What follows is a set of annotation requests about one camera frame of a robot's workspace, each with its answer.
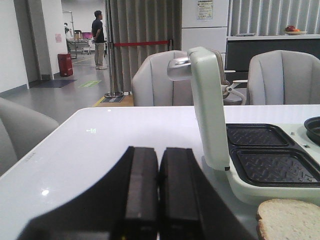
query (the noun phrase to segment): red barrier rope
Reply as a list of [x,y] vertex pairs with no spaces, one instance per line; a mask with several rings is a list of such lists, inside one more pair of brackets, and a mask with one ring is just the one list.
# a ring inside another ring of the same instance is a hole
[[128,42],[128,43],[114,43],[115,47],[132,47],[132,46],[147,46],[147,45],[163,45],[169,44],[169,41],[143,41],[143,42]]

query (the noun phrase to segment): khaki pants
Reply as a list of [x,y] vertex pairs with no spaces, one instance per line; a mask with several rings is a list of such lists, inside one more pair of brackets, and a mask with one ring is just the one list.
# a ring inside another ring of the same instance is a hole
[[104,61],[105,55],[105,43],[99,42],[95,43],[95,50],[94,50],[94,61],[96,66],[102,66]]

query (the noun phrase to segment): table surface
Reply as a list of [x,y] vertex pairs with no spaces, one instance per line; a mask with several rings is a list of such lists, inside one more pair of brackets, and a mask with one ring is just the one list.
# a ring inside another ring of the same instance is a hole
[[[227,123],[302,124],[320,105],[225,106]],[[257,206],[239,201],[204,161],[193,106],[92,107],[77,111],[0,177],[0,239],[14,240],[33,217],[96,183],[128,146],[192,148],[220,196],[253,234]]]

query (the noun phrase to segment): man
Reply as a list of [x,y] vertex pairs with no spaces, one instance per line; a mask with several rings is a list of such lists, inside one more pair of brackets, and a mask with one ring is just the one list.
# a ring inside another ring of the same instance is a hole
[[92,36],[95,45],[94,61],[95,69],[103,70],[107,69],[103,66],[104,54],[105,54],[105,36],[104,29],[101,20],[103,19],[102,12],[97,10],[94,12],[95,20],[92,23]]
[[70,49],[70,45],[69,45],[69,42],[68,42],[68,39],[70,38],[69,35],[70,35],[70,31],[69,31],[69,28],[68,28],[68,23],[64,23],[64,33],[65,33],[65,40],[66,40],[66,47],[68,49],[68,53],[71,53],[71,49]]

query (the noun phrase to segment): gray floor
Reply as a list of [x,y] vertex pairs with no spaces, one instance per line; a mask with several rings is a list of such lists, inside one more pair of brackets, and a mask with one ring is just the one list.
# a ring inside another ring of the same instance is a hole
[[[0,97],[43,113],[60,124],[79,109],[92,107],[110,89],[109,72],[96,70],[94,52],[78,54],[72,60],[73,75],[56,79],[76,79],[62,88],[21,88],[0,93]],[[79,87],[88,81],[101,81],[92,87]]]

